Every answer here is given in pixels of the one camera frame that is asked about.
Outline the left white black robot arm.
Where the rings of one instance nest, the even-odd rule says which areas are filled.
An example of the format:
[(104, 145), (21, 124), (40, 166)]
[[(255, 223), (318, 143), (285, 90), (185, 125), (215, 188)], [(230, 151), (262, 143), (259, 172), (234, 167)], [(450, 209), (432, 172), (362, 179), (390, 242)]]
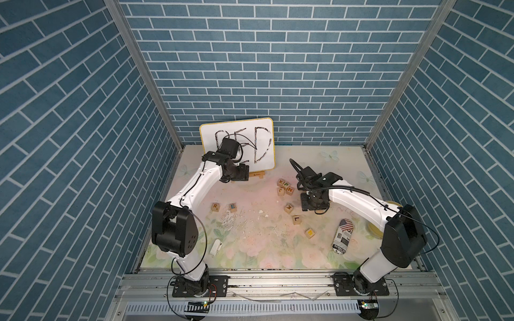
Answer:
[(247, 181), (249, 166), (241, 163), (242, 145), (224, 138), (217, 151), (202, 156), (198, 170), (186, 185), (166, 202), (155, 203), (152, 210), (151, 242), (173, 258), (180, 273), (175, 281), (191, 296), (209, 291), (209, 271), (195, 246), (199, 240), (195, 210), (217, 182)]

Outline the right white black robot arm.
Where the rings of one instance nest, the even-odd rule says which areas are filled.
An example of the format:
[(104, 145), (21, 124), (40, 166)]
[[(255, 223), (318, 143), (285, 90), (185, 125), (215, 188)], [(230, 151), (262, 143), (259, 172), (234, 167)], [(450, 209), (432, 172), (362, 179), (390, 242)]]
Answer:
[(384, 277), (408, 267), (426, 246), (420, 215), (411, 205), (399, 206), (354, 187), (339, 175), (315, 173), (307, 167), (297, 174), (303, 211), (322, 211), (342, 205), (382, 232), (381, 246), (353, 273), (353, 287), (361, 295), (373, 292)]

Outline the wooden block red R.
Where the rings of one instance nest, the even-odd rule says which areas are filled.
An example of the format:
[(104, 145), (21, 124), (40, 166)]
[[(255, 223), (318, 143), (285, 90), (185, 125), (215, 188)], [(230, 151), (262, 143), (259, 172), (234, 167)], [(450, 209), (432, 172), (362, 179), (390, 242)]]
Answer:
[(219, 203), (212, 203), (212, 205), (211, 205), (211, 210), (212, 210), (213, 212), (219, 212), (219, 211), (220, 211), (220, 207), (221, 207), (221, 206), (220, 206), (220, 204), (219, 204)]

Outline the wooden block blue E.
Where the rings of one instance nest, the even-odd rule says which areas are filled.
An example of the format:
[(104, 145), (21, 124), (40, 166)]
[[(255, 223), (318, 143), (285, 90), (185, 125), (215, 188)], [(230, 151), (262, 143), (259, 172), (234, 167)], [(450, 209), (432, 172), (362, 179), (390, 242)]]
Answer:
[(229, 204), (229, 210), (231, 213), (236, 213), (238, 211), (237, 204), (236, 203), (230, 203)]

